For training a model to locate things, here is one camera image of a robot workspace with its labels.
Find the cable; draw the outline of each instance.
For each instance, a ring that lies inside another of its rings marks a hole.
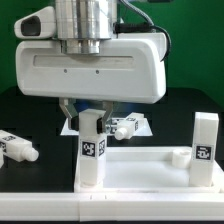
[[[158,30],[158,31],[164,33],[166,36],[167,50],[166,50],[166,53],[165,53],[163,59],[161,60],[161,61],[164,61],[169,56],[169,54],[171,52],[171,47],[172,47],[170,35],[168,34],[168,32],[165,29],[163,29],[162,27],[156,26],[156,25],[150,26],[148,23],[140,23],[140,24],[115,23],[114,24],[114,33],[116,33],[116,34],[118,34],[118,33],[135,33],[135,32],[147,33],[152,30]]]
[[[172,48],[172,42],[171,42],[170,35],[169,35],[169,33],[165,29],[163,29],[160,26],[153,25],[150,28],[151,29],[155,29],[155,30],[159,30],[160,32],[164,33],[165,36],[166,36],[166,40],[167,40],[167,50],[166,50],[166,53],[165,53],[163,59],[161,60],[161,61],[164,61],[169,56],[169,54],[171,52],[171,48]]]
[[[152,19],[146,13],[144,13],[142,10],[138,9],[137,7],[135,7],[134,5],[130,4],[126,0],[119,0],[119,1],[121,3],[123,3],[127,8],[129,8],[133,12],[135,12],[138,15],[140,15],[141,17],[143,17],[146,20],[146,22],[148,22],[151,26],[154,25]]]

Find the black and white tag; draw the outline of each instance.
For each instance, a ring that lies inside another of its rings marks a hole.
[[[2,149],[3,152],[6,152],[6,144],[4,142],[0,141],[0,149]]]
[[[213,162],[214,147],[210,145],[194,145],[193,159],[204,162]]]
[[[81,141],[81,155],[96,158],[96,143]]]

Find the white block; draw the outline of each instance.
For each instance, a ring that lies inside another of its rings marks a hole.
[[[103,181],[106,174],[107,135],[92,138],[79,138],[80,180],[85,185],[96,185]]]
[[[197,112],[195,115],[190,186],[212,185],[218,125],[218,114]]]
[[[97,134],[97,120],[104,113],[88,109],[79,114],[79,169],[82,185],[100,184],[105,177],[107,135]]]
[[[144,114],[131,113],[118,123],[115,138],[117,140],[130,139],[142,127],[144,127]]]

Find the white cap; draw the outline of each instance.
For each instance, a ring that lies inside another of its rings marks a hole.
[[[22,152],[22,157],[27,161],[34,162],[38,159],[39,152],[34,148],[26,147]]]
[[[128,131],[126,128],[119,128],[117,129],[117,131],[115,132],[115,138],[117,140],[122,140],[124,138],[127,137]]]

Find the metal cylinder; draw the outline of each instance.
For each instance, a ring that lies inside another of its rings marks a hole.
[[[58,39],[64,53],[99,53],[100,40],[112,36],[113,1],[55,0]]]

